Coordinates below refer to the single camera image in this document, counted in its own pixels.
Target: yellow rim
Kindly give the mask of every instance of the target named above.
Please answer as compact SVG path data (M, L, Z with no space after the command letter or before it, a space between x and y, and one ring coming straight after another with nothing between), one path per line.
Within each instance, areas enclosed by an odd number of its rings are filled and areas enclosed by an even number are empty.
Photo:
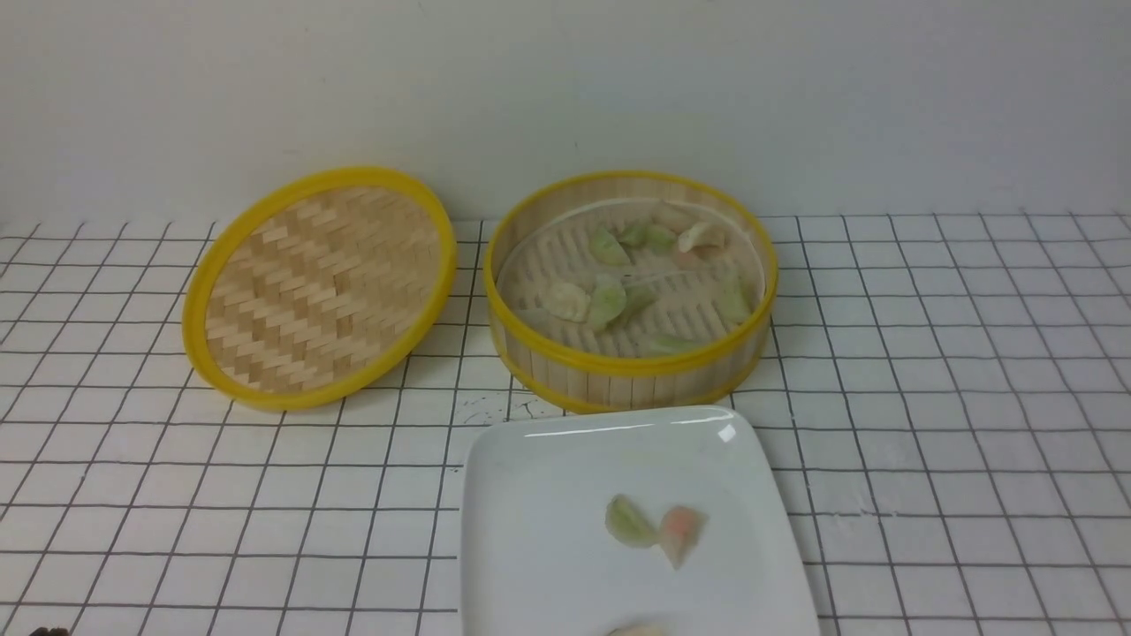
M731 378L725 385L700 397L696 397L687 402L681 402L679 404L672 404L672 406L685 406L688 404L714 404L719 399L722 399L723 397L725 397L731 392L733 392L734 389L739 388L739 385L741 385L750 376L750 373L753 372L754 368L758 367L758 363L762 359L762 351L765 351L766 349L766 341L768 341L770 337L771 336L769 334L766 334L766 336L762 337L762 342L758 344L758 350L754 351L754 355L753 358L750 359L750 363L748 363L745 367L739 370L739 372L735 373L734 377ZM616 411L622 411L622 409L614 409L612 406L608 406L607 404L592 404L589 402L573 399L568 395L562 395L556 390L553 390L546 385L528 376L525 371L518 368L518 364L515 364L513 361L511 361L510 356L503 353L503 349L494 330L491 332L491 340L494 341L495 350L499 351L499 359L502 360L503 366L507 367L507 370L510 371L510 375L515 376L515 379L523 383L523 386L530 389L530 393L537 395L538 397L545 399L546 402L553 404L554 406L558 406L559 409L564 409L571 413L577 413L579 415L592 415L594 413L613 413Z
M644 178L644 179L657 179L664 181L672 181L680 183L682 186L688 186L690 188L696 188L713 195L714 197L725 201L732 208L734 208L739 214L744 216L750 225L754 229L758 238L765 244L768 251L767 260L769 263L763 264L766 266L766 294L762 296L761 302L754 309L754 312L743 323L739 328L734 329L726 337L720 338L710 343L709 345L690 351L688 353L682 353L679 355L666 355L662 358L611 358L606 355L597 355L595 353L587 353L584 351L577 351L570 349L566 345L559 344L542 334L538 334L530 327L526 326L515 313L507 307L502 301L502 296L499 294L499 290L495 287L494 276L491 274L494 270L494 248L498 242L498 238L502 234L506 227L515 220L515 217L520 214L527 206L533 201L562 188L568 188L584 181L594 181L597 179L610 179L610 178ZM774 299L777 295L777 280L778 280L778 263L777 253L774 251L774 243L770 240L769 233L762 227L762 224L758 218L750 214L742 204L732 198L729 195L716 190L710 186L700 183L698 181L692 181L691 179L684 179L683 177L676 177L674 174L664 174L662 172L648 172L641 170L620 170L620 171L608 171L608 172L594 172L589 174L581 174L579 177L573 177L572 179L567 179L564 181L559 181L547 186L537 192L534 192L520 204L515 206L502 222L499 223L499 227L495 230L494 235L491 237L491 242L487 244L487 256L483 265L483 278L486 281L487 287L487 303L490 303L491 311L499 318L502 326L515 336L520 340L524 344L529 346L532 350L550 358L556 362L572 367L580 371L586 371L589 373L603 373L603 375L618 375L618 376L657 376L662 373L679 373L681 371L688 371L701 367L703 363L711 362L719 355L733 350L743 338L745 338L750 332L756 329L758 325L766 317L770 308L774 304ZM523 379L519 373L515 373L515 377Z
M219 366L216 364L216 361L213 360L205 337L205 317L207 315L208 298L211 295L213 286L216 284L216 278L219 276L221 270L240 243L276 213L318 192L352 186L387 188L405 195L424 208L435 223L437 230L440 232L440 242L442 243L442 253L440 257L442 259L440 264L441 274L439 284L433 289L420 320L385 355L375 360L372 364L344 380L325 387L304 393L280 395L256 390L236 383L224 373ZM208 250L208 253L193 274L192 282L189 284L188 296L184 300L181 329L181 336L184 340L184 352L188 354L192 367L200 373L200 377L205 381L228 397L257 409L276 411L310 409L334 402L381 377L404 360L408 355L408 352L424 338L432 324L440 317L440 312L443 311L448 294L451 292L451 285L456 277L456 235L452 232L451 222L448 220L448 214L444 212L443 205L428 186L412 177L395 170L375 166L343 167L312 174L268 195L241 214L216 239L216 242Z

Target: bamboo steamer lid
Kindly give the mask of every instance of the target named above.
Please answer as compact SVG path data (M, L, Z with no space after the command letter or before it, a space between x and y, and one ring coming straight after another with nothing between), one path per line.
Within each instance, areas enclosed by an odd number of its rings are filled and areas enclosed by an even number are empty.
M333 402L420 343L451 291L456 253L423 183L381 167L308 177L209 249L185 299L185 352L205 381L250 406Z

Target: grid tablecloth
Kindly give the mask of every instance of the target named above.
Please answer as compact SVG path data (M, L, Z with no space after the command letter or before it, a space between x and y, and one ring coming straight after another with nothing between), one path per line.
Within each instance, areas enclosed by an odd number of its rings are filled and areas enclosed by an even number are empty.
M754 423L827 634L1131 629L1131 224L766 217ZM562 412L494 351L457 223L439 325L344 402L268 414L191 372L210 223L0 226L0 634L459 634L461 462Z

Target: square white plate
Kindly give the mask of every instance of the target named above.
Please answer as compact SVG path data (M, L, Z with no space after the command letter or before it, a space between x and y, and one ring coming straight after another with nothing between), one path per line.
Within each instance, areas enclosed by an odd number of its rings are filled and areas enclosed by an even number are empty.
M608 535L618 493L656 525L677 504L707 515L682 568ZM717 406L492 427L467 459L460 570L464 636L819 633L758 436Z

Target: steamer basket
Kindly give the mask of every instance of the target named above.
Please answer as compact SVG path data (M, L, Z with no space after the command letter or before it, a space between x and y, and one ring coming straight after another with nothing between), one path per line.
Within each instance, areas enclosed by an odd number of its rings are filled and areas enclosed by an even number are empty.
M719 222L735 248L679 273L667 257L633 253L625 272L588 253L596 226L623 226L657 206ZM761 356L778 278L770 238L741 204L701 183L650 172L587 174L536 192L500 223L484 267L491 334L503 363L539 397L576 413L718 401ZM713 290L733 269L752 277L757 304L745 323L728 327L713 308ZM597 335L544 315L533 318L550 283L585 286L596 272L640 276L667 293L624 328ZM657 329L709 344L679 355L642 356L645 336Z

